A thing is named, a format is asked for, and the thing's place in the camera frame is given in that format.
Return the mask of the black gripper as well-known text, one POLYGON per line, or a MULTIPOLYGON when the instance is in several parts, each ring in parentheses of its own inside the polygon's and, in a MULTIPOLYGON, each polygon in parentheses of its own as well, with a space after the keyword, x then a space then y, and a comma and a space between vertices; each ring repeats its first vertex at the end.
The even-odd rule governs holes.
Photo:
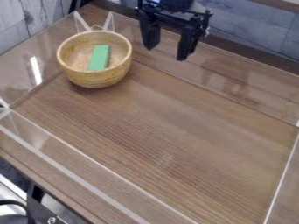
POLYGON ((146 50, 152 50, 160 43, 160 23, 173 27, 184 26, 177 46, 178 61, 186 60, 193 53, 200 36, 209 35, 211 9, 204 6, 195 8, 193 4, 195 0, 137 0, 134 7, 146 50))

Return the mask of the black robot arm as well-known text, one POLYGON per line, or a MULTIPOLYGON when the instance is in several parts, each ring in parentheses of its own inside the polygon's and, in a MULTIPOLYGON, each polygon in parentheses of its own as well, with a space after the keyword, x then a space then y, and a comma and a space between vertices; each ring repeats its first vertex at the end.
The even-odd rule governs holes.
POLYGON ((146 50, 154 49, 160 44, 161 24, 181 31, 176 53, 178 61, 186 60, 200 38, 209 35, 211 9, 193 10, 192 3, 193 0, 137 0, 134 7, 146 50))

